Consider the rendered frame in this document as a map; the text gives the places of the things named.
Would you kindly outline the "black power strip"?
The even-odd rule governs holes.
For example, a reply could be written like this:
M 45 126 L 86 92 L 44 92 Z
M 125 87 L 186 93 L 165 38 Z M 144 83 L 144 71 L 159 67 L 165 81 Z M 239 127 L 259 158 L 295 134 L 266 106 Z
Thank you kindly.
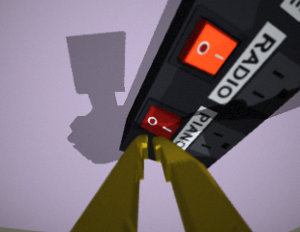
M 162 136 L 208 169 L 300 91 L 300 0 L 182 0 L 119 151 Z

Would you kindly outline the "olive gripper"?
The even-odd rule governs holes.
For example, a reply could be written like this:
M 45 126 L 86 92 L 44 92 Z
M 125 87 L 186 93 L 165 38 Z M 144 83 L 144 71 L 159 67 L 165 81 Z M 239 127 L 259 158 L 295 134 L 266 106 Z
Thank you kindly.
M 152 141 L 185 232 L 253 232 L 202 162 L 165 137 Z M 137 232 L 144 160 L 147 134 L 129 145 L 70 232 Z

